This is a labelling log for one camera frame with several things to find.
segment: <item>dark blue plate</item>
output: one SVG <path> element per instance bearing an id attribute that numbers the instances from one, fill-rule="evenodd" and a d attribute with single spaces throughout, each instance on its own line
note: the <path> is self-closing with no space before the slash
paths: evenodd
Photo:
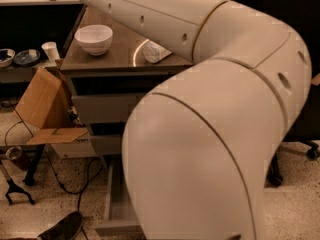
<path id="1" fill-rule="evenodd" d="M 34 66 L 40 61 L 40 52 L 34 49 L 19 52 L 13 59 L 21 67 Z"/>

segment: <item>cabinet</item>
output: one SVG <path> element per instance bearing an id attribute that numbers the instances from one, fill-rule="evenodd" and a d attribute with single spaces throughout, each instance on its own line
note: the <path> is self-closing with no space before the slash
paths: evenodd
<path id="1" fill-rule="evenodd" d="M 105 238 L 141 230 L 122 175 L 121 136 L 125 123 L 148 91 L 191 64 L 174 54 L 157 64 L 147 62 L 141 49 L 146 38 L 90 7 L 80 27 L 89 24 L 112 28 L 111 48 L 95 57 L 73 40 L 60 71 L 80 120 L 88 128 L 96 155 L 109 169 L 105 223 L 96 227 L 101 238 Z"/>

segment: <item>wooden drawer front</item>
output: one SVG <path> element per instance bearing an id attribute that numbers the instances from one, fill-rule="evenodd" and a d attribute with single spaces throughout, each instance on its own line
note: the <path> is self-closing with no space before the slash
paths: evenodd
<path id="1" fill-rule="evenodd" d="M 73 96 L 72 101 L 84 124 L 126 122 L 142 96 Z"/>
<path id="2" fill-rule="evenodd" d="M 121 154 L 122 140 L 120 136 L 113 135 L 113 136 L 91 137 L 90 141 L 97 155 Z"/>

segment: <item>black shoe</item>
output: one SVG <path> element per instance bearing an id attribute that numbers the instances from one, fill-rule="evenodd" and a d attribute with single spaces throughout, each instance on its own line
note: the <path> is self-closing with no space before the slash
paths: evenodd
<path id="1" fill-rule="evenodd" d="M 72 240 L 78 234 L 82 226 L 80 212 L 72 212 L 55 226 L 38 236 L 41 240 Z"/>

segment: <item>white robotic arm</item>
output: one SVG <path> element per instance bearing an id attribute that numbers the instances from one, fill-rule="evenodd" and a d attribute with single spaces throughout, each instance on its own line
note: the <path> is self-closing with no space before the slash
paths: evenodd
<path id="1" fill-rule="evenodd" d="M 266 170 L 310 86 L 300 36 L 229 0 L 80 1 L 196 64 L 126 125 L 123 166 L 146 237 L 264 239 Z"/>

